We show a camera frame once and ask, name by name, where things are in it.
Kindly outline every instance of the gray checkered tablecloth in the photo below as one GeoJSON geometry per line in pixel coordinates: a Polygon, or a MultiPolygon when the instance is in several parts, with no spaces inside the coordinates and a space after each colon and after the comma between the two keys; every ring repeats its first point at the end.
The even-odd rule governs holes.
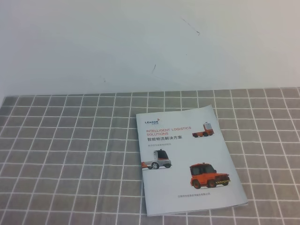
{"type": "Polygon", "coordinates": [[[299,225],[299,134],[297,88],[6,97],[0,224],[299,225]],[[210,104],[249,204],[147,217],[135,115],[210,104]]]}

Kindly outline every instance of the orange truck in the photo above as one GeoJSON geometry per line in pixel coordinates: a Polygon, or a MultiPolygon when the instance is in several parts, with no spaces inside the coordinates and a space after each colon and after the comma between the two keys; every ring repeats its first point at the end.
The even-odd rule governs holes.
{"type": "Polygon", "coordinates": [[[205,122],[203,124],[204,127],[204,131],[202,132],[197,132],[197,133],[193,133],[193,137],[207,137],[207,136],[211,136],[214,134],[214,130],[211,127],[211,124],[208,122],[205,122]]]}
{"type": "Polygon", "coordinates": [[[227,173],[217,173],[211,164],[201,163],[190,166],[192,179],[191,186],[215,188],[218,184],[228,185],[230,179],[227,173]]]}

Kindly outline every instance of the white page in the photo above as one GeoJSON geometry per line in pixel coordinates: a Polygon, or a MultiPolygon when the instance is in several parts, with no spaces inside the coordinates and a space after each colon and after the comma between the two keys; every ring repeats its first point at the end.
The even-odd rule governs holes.
{"type": "Polygon", "coordinates": [[[142,176],[148,216],[248,202],[211,106],[137,114],[136,121],[141,162],[146,162],[142,163],[146,166],[142,168],[142,176]],[[211,126],[212,135],[201,136],[205,132],[205,123],[206,133],[211,132],[211,126]],[[199,182],[199,189],[191,185],[192,165],[193,179],[199,182]]]}

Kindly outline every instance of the vehicle wheel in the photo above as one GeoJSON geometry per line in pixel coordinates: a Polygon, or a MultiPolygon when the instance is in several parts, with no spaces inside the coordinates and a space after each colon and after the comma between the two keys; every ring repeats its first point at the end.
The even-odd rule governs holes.
{"type": "Polygon", "coordinates": [[[199,181],[197,181],[197,180],[194,180],[194,181],[193,181],[193,186],[194,186],[194,188],[196,188],[196,189],[200,189],[200,188],[201,188],[201,185],[200,185],[199,181]]]}
{"type": "Polygon", "coordinates": [[[215,188],[216,186],[217,186],[217,184],[216,184],[215,180],[209,180],[207,182],[207,187],[208,188],[215,188]]]}
{"type": "Polygon", "coordinates": [[[155,169],[155,170],[157,170],[157,169],[159,168],[159,164],[156,163],[156,162],[153,162],[153,163],[151,164],[151,166],[152,166],[152,168],[155,169]]]}

